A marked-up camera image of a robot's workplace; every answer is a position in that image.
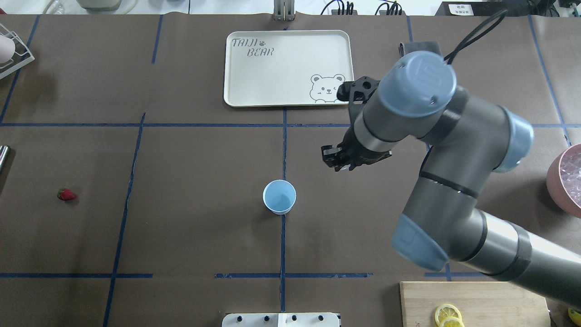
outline wooden cutting board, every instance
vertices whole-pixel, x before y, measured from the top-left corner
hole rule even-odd
[[[404,327],[434,327],[435,309],[454,304],[466,327],[550,327],[544,297],[506,282],[400,282]]]

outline light blue joint cap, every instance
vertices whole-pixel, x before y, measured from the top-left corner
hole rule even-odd
[[[510,141],[508,142],[507,153],[503,161],[493,171],[496,173],[506,173],[521,163],[533,145],[535,134],[533,127],[524,118],[510,112],[507,108],[500,106],[507,115],[510,125]]]
[[[400,214],[392,237],[392,246],[402,257],[433,271],[442,270],[450,261],[440,245],[404,214]]]
[[[407,118],[426,117],[443,109],[456,90],[456,73],[440,55],[414,51],[401,57],[379,82],[385,108]]]

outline lemon slice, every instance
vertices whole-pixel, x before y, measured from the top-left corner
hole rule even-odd
[[[462,321],[462,314],[460,313],[460,310],[458,310],[458,308],[453,306],[452,304],[445,303],[436,308],[436,311],[434,312],[434,320],[436,321],[436,326],[440,326],[440,323],[448,317],[455,317],[458,318],[458,320]]]
[[[439,327],[464,327],[464,323],[457,317],[448,317],[438,325]]]
[[[569,308],[569,317],[577,326],[581,326],[581,312]]]

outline pink bowl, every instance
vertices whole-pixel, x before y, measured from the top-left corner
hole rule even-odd
[[[547,190],[555,203],[570,215],[581,218],[581,207],[577,205],[565,190],[561,179],[561,162],[565,154],[569,151],[581,151],[581,144],[576,144],[563,151],[553,161],[547,172]]]

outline white wire rack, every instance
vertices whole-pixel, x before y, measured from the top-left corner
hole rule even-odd
[[[26,64],[32,62],[34,60],[34,56],[26,44],[20,39],[20,37],[16,33],[9,31],[2,24],[0,24],[0,34],[10,38],[16,44],[16,50],[14,51],[12,58],[10,58],[10,60],[7,62],[0,63],[0,79],[3,79],[4,77],[24,67]]]

